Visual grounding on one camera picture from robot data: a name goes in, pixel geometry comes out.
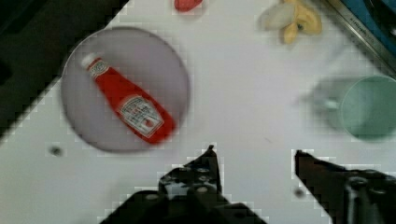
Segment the yellow toy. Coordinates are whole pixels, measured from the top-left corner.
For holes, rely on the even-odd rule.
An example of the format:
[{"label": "yellow toy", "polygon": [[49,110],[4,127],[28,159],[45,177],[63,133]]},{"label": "yellow toy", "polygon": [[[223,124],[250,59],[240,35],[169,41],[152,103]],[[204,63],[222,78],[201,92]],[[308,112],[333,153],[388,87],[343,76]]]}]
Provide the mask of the yellow toy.
[{"label": "yellow toy", "polygon": [[301,0],[284,0],[285,3],[275,7],[265,20],[269,30],[284,28],[283,39],[286,44],[292,43],[298,32],[319,35],[322,24],[319,14]]}]

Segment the bottle label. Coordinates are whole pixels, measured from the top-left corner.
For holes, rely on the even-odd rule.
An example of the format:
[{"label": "bottle label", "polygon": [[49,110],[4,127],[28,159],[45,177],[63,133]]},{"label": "bottle label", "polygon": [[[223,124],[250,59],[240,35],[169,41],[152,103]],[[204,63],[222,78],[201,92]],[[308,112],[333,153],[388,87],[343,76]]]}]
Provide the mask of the bottle label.
[{"label": "bottle label", "polygon": [[108,64],[102,60],[98,60],[92,65],[89,72],[93,79],[96,79],[100,75],[104,74],[108,70]]},{"label": "bottle label", "polygon": [[151,137],[163,125],[154,105],[139,95],[128,98],[119,109],[123,120],[145,137]]}]

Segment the red object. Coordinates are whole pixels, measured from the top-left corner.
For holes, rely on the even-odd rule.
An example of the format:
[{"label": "red object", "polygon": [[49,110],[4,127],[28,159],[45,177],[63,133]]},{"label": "red object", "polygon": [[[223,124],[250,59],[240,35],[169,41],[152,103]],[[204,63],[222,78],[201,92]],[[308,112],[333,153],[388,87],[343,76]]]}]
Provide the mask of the red object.
[{"label": "red object", "polygon": [[113,111],[137,136],[158,144],[175,129],[172,117],[157,101],[101,58],[89,54],[82,65],[91,73]]},{"label": "red object", "polygon": [[175,9],[181,12],[187,12],[197,7],[202,0],[175,0]]}]

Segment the screw hole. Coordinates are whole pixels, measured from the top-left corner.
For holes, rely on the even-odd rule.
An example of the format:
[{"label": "screw hole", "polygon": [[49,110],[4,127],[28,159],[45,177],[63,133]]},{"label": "screw hole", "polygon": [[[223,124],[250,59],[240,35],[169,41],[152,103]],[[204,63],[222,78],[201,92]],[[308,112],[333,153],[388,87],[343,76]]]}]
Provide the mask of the screw hole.
[{"label": "screw hole", "polygon": [[294,190],[294,195],[297,198],[303,198],[304,197],[304,192],[301,189],[295,189]]},{"label": "screw hole", "polygon": [[197,189],[197,191],[199,193],[206,193],[207,192],[207,187],[200,187],[200,188]]},{"label": "screw hole", "polygon": [[244,218],[244,217],[246,217],[247,215],[246,214],[244,214],[244,213],[242,213],[242,212],[237,212],[237,213],[235,213],[235,214],[233,214],[235,217],[237,217],[237,218]]},{"label": "screw hole", "polygon": [[56,156],[56,157],[61,157],[62,156],[62,149],[60,148],[60,147],[51,147],[50,149],[49,149],[49,153],[51,154],[51,155],[53,155],[53,156]]},{"label": "screw hole", "polygon": [[157,199],[158,199],[158,195],[157,194],[149,194],[149,195],[146,196],[146,200],[149,200],[149,201],[154,201],[154,200],[157,200]]},{"label": "screw hole", "polygon": [[198,179],[201,181],[206,181],[208,178],[205,175],[201,175],[200,177],[198,177]]}]

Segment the round plate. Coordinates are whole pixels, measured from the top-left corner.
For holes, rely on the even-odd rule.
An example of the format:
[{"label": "round plate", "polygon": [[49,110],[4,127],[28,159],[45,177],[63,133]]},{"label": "round plate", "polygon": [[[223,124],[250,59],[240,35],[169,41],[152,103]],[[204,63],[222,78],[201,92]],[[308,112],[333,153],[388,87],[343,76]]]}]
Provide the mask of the round plate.
[{"label": "round plate", "polygon": [[80,66],[82,58],[90,52],[99,54],[143,88],[171,114],[177,125],[180,124],[190,100],[189,76],[180,58],[154,34],[135,28],[113,28],[82,41],[64,66],[64,112],[83,140],[102,150],[150,147],[116,117],[105,96]]}]

